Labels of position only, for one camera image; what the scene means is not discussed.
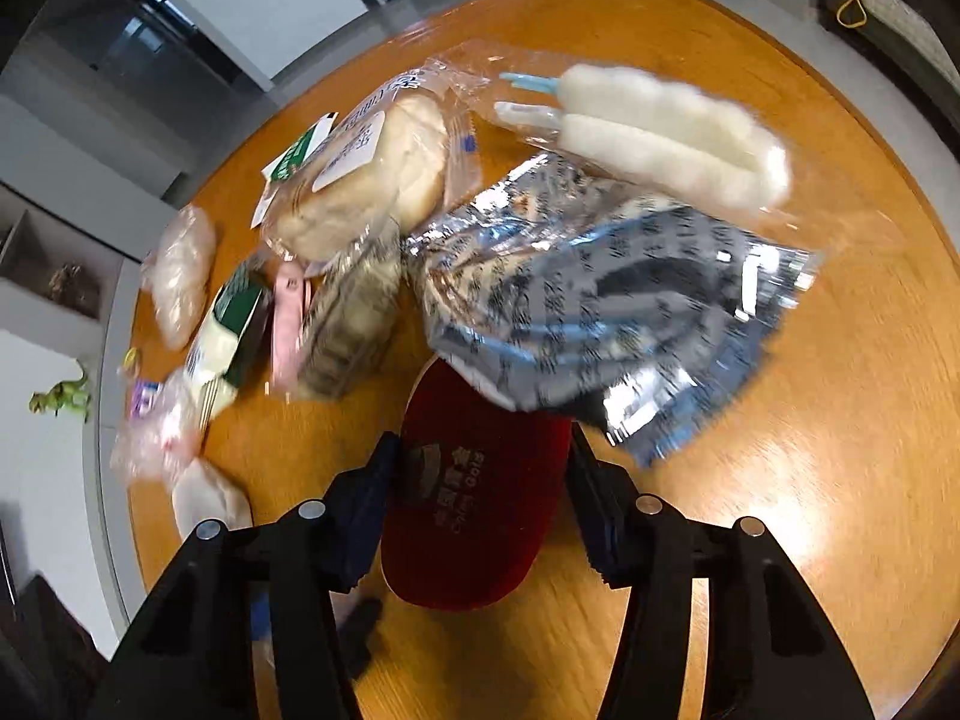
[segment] bread label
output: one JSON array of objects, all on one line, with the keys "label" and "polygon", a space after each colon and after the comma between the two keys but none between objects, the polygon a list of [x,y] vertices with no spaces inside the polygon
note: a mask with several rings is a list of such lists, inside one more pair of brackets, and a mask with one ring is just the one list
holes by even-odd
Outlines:
[{"label": "bread label", "polygon": [[341,148],[331,159],[323,171],[313,182],[313,191],[320,191],[323,187],[332,184],[338,178],[343,178],[357,167],[363,167],[373,159],[376,152],[376,142],[380,139],[380,131],[387,115],[377,111],[368,122],[357,127],[357,134]]},{"label": "bread label", "polygon": [[274,196],[277,194],[277,186],[271,186],[272,182],[285,181],[304,163],[304,160],[310,156],[310,154],[320,148],[320,146],[323,146],[323,141],[326,140],[326,137],[330,134],[330,130],[333,129],[333,122],[335,122],[336,119],[336,113],[323,114],[320,119],[317,119],[313,127],[310,127],[291,144],[290,148],[287,148],[287,151],[280,154],[277,159],[270,162],[267,167],[264,167],[264,169],[260,171],[267,181],[267,187],[264,189],[260,201],[256,204],[256,208],[253,209],[253,218],[250,221],[251,229],[262,223],[263,218],[267,215],[267,209],[270,208],[270,204],[274,201]]}]

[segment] white plastic bag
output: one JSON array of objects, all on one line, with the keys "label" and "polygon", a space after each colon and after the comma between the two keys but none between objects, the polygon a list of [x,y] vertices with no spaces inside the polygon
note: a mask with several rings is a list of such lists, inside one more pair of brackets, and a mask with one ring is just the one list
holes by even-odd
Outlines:
[{"label": "white plastic bag", "polygon": [[124,481],[157,479],[172,487],[200,450],[200,409],[190,395],[184,369],[163,383],[154,405],[120,428],[110,467]]},{"label": "white plastic bag", "polygon": [[203,315],[216,242],[213,225],[203,210],[187,205],[163,231],[157,251],[141,266],[141,289],[154,296],[154,317],[170,349],[186,346]]},{"label": "white plastic bag", "polygon": [[232,531],[253,527],[250,503],[243,491],[200,458],[186,466],[174,484],[170,499],[176,529],[182,539],[205,519],[219,519]]}]

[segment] packaged food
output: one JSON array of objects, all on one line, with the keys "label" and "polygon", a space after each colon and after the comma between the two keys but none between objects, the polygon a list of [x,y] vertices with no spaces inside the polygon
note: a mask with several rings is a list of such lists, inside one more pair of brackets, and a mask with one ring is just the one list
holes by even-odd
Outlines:
[{"label": "packaged food", "polygon": [[199,408],[201,431],[236,399],[263,340],[272,293],[257,265],[251,258],[237,266],[187,353],[186,382]]},{"label": "packaged food", "polygon": [[219,519],[229,530],[253,527],[243,490],[202,458],[186,466],[170,490],[176,529],[183,541],[205,519]]},{"label": "packaged food", "polygon": [[476,114],[602,175],[739,221],[789,197],[784,141],[744,106],[633,67],[467,41],[432,63]]},{"label": "packaged food", "polygon": [[340,397],[370,369],[394,325],[401,276],[392,217],[333,260],[301,330],[296,396]]},{"label": "packaged food", "polygon": [[360,103],[277,192],[262,236],[284,260],[325,264],[383,218],[407,234],[475,191],[469,114],[443,74],[415,69]]},{"label": "packaged food", "polygon": [[159,480],[172,487],[200,449],[200,410],[186,374],[178,368],[163,386],[150,389],[149,403],[138,399],[117,433],[110,467],[125,482]]},{"label": "packaged food", "polygon": [[141,266],[141,289],[154,297],[157,327],[170,349],[184,348],[200,321],[216,242],[203,209],[187,205]]},{"label": "packaged food", "polygon": [[820,257],[542,152],[405,244],[430,346],[511,410],[559,410],[640,464],[760,365]]}]

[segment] silver foil bag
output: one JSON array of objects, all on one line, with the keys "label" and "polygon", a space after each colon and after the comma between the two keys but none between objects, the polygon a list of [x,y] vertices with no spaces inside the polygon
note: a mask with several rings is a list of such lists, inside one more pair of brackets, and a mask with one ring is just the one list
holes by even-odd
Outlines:
[{"label": "silver foil bag", "polygon": [[640,464],[760,364],[816,258],[552,153],[405,242],[430,346],[512,410],[561,410]]}]

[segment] round wooden table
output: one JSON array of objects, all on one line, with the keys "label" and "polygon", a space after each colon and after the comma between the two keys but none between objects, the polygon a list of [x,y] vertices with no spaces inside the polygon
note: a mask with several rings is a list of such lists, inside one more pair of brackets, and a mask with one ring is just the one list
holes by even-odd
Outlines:
[{"label": "round wooden table", "polygon": [[[474,36],[630,64],[740,100],[826,166],[846,172],[894,221],[894,252],[830,259],[770,346],[750,386],[683,451],[632,475],[688,517],[770,527],[846,645],[878,718],[910,696],[960,616],[960,278],[952,247],[890,148],[816,71],[707,0],[476,0],[369,50],[273,117],[206,182],[195,203],[219,237],[211,291],[257,246],[248,229],[260,168],[325,111],[342,114],[393,74]],[[525,154],[478,128],[484,177]],[[818,213],[851,203],[840,184],[810,191]],[[162,379],[167,351],[149,298],[133,343]],[[257,523],[322,494],[396,430],[429,351],[405,296],[389,351],[337,403],[283,405],[262,382],[210,427],[203,454],[248,493]],[[598,454],[616,458],[603,440]],[[160,485],[131,488],[147,585],[179,546]],[[699,717],[706,594],[695,599],[683,718]],[[386,600],[374,660],[357,685],[368,718],[592,718],[627,603],[590,570],[568,502],[517,591],[486,610],[443,614]],[[265,709],[264,716],[274,716]]]}]

